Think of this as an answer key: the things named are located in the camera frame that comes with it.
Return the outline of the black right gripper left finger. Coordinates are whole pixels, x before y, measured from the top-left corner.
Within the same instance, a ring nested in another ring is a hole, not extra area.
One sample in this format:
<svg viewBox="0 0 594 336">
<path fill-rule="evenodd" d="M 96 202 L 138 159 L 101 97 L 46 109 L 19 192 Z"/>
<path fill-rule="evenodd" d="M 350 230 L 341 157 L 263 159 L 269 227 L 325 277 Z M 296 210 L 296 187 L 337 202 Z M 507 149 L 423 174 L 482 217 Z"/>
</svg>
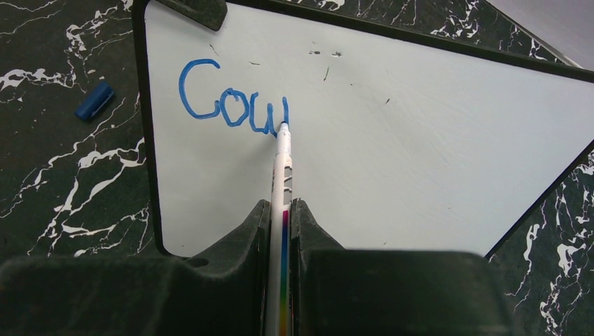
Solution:
<svg viewBox="0 0 594 336">
<path fill-rule="evenodd" d="M 192 258 L 14 258 L 2 335 L 260 335 L 270 205 Z"/>
</svg>

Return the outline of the blue marker cap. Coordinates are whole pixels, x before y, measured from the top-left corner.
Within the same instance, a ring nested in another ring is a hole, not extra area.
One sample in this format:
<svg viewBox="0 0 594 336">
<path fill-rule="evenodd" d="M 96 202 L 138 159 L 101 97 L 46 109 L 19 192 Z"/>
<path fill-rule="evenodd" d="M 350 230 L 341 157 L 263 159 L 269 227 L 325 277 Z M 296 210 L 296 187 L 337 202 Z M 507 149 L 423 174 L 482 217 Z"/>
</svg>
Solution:
<svg viewBox="0 0 594 336">
<path fill-rule="evenodd" d="M 94 118 L 102 108 L 111 100 L 114 92 L 111 86 L 105 81 L 101 81 L 80 103 L 74 115 L 81 120 L 90 120 Z"/>
</svg>

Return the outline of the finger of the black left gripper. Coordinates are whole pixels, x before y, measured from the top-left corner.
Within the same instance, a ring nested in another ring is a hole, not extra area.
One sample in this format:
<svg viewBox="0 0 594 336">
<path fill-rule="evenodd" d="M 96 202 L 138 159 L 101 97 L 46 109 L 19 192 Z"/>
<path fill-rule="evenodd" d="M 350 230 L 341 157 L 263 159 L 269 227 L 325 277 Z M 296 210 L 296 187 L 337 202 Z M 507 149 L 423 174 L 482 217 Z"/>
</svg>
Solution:
<svg viewBox="0 0 594 336">
<path fill-rule="evenodd" d="M 220 30 L 228 12 L 224 0 L 158 0 L 158 2 L 213 32 Z"/>
</svg>

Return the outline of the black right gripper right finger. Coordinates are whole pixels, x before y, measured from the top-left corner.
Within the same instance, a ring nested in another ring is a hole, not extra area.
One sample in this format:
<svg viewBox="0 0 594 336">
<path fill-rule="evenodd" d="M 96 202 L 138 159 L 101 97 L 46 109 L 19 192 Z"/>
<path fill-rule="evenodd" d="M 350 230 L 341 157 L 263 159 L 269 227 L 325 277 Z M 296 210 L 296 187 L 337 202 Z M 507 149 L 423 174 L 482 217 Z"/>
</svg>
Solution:
<svg viewBox="0 0 594 336">
<path fill-rule="evenodd" d="M 291 215 L 295 335 L 514 335 L 487 260 L 341 246 L 303 200 Z"/>
</svg>

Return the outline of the blue and white marker pen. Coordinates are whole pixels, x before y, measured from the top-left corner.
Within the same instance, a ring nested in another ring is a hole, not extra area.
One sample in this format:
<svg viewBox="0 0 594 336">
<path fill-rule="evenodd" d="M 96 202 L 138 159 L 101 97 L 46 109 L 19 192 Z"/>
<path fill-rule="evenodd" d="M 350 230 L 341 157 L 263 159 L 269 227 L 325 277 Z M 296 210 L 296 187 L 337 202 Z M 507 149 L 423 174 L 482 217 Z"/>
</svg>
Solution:
<svg viewBox="0 0 594 336">
<path fill-rule="evenodd" d="M 270 243 L 265 335 L 290 335 L 290 240 L 292 202 L 291 133 L 282 122 L 272 170 Z"/>
</svg>

